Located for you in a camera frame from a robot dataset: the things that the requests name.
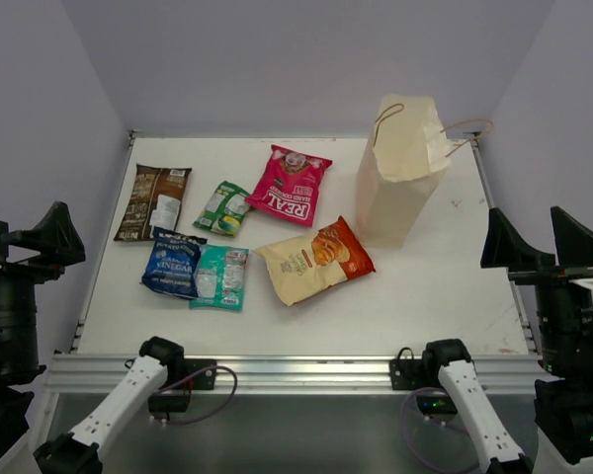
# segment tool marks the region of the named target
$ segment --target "white tabletop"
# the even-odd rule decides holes
[[[251,252],[240,313],[188,308],[139,284],[152,243],[114,242],[135,164],[193,167],[177,230],[216,245],[255,249],[308,229],[250,212],[235,238],[192,225],[223,180],[252,192],[281,144],[330,158],[314,228],[343,215],[354,223],[356,172],[366,140],[139,138],[134,144],[78,352],[133,354],[157,335],[188,355],[392,356],[402,346],[461,338],[474,356],[526,354],[521,321],[505,271],[481,270],[487,203],[471,147],[453,164],[400,250],[367,249],[377,272],[288,307],[274,292],[264,261]]]

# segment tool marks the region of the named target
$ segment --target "snack bag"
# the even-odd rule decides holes
[[[183,299],[197,297],[194,272],[200,259],[200,245],[206,243],[207,239],[155,227],[154,247],[140,282],[156,293]]]
[[[278,145],[273,145],[272,150],[266,171],[246,202],[269,214],[311,227],[318,187],[332,161]]]
[[[136,165],[136,177],[115,240],[151,240],[154,227],[175,230],[191,168]]]
[[[342,216],[318,232],[266,245],[255,253],[266,260],[275,291],[288,306],[376,271]]]
[[[250,209],[244,201],[248,196],[237,185],[222,181],[194,225],[217,234],[235,236],[244,214]]]
[[[198,298],[190,308],[213,306],[241,311],[248,249],[205,245],[196,271]]]

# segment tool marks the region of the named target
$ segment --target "gray wall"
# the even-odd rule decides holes
[[[380,97],[486,117],[552,0],[62,0],[125,124],[366,133]]]
[[[42,361],[69,348],[126,141],[58,0],[0,0],[0,219],[30,228],[64,200],[89,259],[38,287]]]
[[[488,179],[525,239],[553,250],[555,204],[593,229],[593,1],[555,4],[493,119]]]

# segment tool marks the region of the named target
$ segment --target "green snack packet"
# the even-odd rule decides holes
[[[241,227],[250,205],[244,200],[249,193],[237,185],[222,181],[194,225],[217,234],[234,236]]]
[[[248,249],[204,245],[195,276],[198,298],[191,300],[189,307],[241,311],[247,259]]]

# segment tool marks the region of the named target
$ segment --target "metal edge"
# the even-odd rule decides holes
[[[92,276],[90,277],[90,281],[88,282],[88,286],[86,288],[86,295],[87,299],[84,301],[83,308],[81,309],[81,314],[79,315],[79,320],[77,321],[77,327],[75,328],[75,332],[72,338],[72,344],[70,346],[70,351],[76,352],[79,349],[79,340],[81,339],[81,333],[83,332],[83,327],[85,325],[86,319],[88,318],[88,311],[90,310],[90,304],[92,302],[92,296],[94,294],[95,285],[97,284],[97,279],[99,278],[99,271],[101,270],[101,264],[103,263],[104,256],[106,254],[106,248],[108,247],[108,239],[110,237],[110,230],[112,229],[112,224],[115,220],[115,215],[117,213],[117,207],[119,206],[119,199],[121,197],[121,192],[123,191],[123,183],[125,181],[126,173],[127,173],[127,166],[129,166],[129,160],[131,159],[131,152],[134,148],[135,144],[135,137],[136,131],[129,130],[128,134],[128,142],[127,142],[127,151],[125,154],[125,167],[122,172],[121,180],[119,182],[119,188],[116,192],[116,199],[113,201],[116,203],[115,208],[111,212],[110,219],[105,226],[106,232],[104,237],[104,243],[97,255],[97,263],[95,264],[95,271],[92,272]]]
[[[130,355],[56,355],[45,389],[51,393],[106,394],[127,373]],[[390,387],[390,357],[216,357],[238,376],[246,395],[395,395]],[[531,355],[480,356],[478,379],[488,394],[532,395],[534,381],[552,380]],[[229,375],[220,373],[212,393],[227,393]]]
[[[487,201],[488,206],[493,207],[495,206],[495,202],[494,198],[492,197],[489,184],[487,182],[487,175],[485,174],[485,169],[483,167],[483,160],[481,158],[481,151],[478,146],[478,141],[472,140],[470,142],[470,145],[472,147],[472,155],[474,156],[476,169],[478,170],[478,175],[481,178],[481,185],[483,186],[485,200]],[[539,354],[540,348],[538,347],[538,344],[534,338],[530,320],[527,317],[527,314],[525,313],[525,307],[523,305],[523,299],[521,298],[521,292],[516,288],[516,285],[513,281],[509,281],[509,285],[512,291],[512,296],[514,297],[516,310],[518,312],[518,317],[521,320],[521,327],[523,328],[523,334],[525,336],[525,341],[530,351],[530,354]]]
[[[277,140],[293,140],[293,141],[335,141],[338,138],[357,138],[367,139],[363,133],[231,133],[224,134],[223,132],[216,133],[192,133],[192,132],[165,132],[165,131],[147,131],[134,130],[135,138],[209,138],[209,139],[251,139],[260,141],[277,141]]]
[[[59,392],[45,390],[42,395],[40,409],[29,430],[29,451],[34,452],[48,439],[52,420],[54,418],[57,403],[59,401]]]

